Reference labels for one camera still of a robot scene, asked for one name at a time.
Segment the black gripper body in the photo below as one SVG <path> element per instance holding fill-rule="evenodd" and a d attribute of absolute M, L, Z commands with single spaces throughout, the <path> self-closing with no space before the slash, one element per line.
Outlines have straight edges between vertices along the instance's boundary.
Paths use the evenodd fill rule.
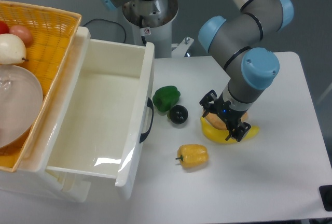
<path fill-rule="evenodd" d="M 244 115 L 244 111 L 237 111 L 230 108 L 231 102 L 224 101 L 222 97 L 218 98 L 214 102 L 214 106 L 217 110 L 217 115 L 220 117 L 222 121 L 225 122 L 234 122 L 238 123 L 241 121 L 242 116 Z"/>

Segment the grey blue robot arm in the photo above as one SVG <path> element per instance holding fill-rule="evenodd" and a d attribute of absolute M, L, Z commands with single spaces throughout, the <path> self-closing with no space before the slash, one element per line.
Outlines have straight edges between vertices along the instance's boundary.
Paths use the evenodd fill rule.
<path fill-rule="evenodd" d="M 110 10 L 121 8 L 131 24 L 137 45 L 153 43 L 156 56 L 172 52 L 172 22 L 178 13 L 177 0 L 101 0 Z M 216 114 L 226 125 L 228 137 L 241 141 L 250 125 L 242 116 L 268 88 L 280 65 L 274 53 L 254 44 L 278 32 L 293 19 L 290 0 L 233 0 L 240 15 L 228 21 L 210 18 L 201 27 L 198 40 L 227 73 L 230 80 L 221 95 L 207 93 L 200 101 L 203 115 Z"/>

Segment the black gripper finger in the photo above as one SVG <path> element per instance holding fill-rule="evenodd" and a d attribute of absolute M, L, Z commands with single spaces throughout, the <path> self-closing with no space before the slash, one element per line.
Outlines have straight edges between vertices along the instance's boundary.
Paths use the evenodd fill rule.
<path fill-rule="evenodd" d="M 243 140 L 249 130 L 251 129 L 251 125 L 247 122 L 227 122 L 226 123 L 227 130 L 229 132 L 228 136 L 225 138 L 226 141 L 229 141 L 230 139 L 233 139 L 237 142 L 240 142 Z"/>
<path fill-rule="evenodd" d="M 202 116 L 206 117 L 209 113 L 216 114 L 217 110 L 214 102 L 217 100 L 217 94 L 214 90 L 209 91 L 199 102 L 203 108 Z"/>

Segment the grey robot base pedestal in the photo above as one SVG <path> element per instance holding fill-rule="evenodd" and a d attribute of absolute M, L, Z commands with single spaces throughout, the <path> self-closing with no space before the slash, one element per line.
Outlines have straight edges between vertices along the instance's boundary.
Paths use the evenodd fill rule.
<path fill-rule="evenodd" d="M 135 45 L 144 46 L 150 42 L 155 46 L 155 58 L 171 57 L 177 0 L 133 0 L 123 5 L 122 13 L 131 26 Z"/>

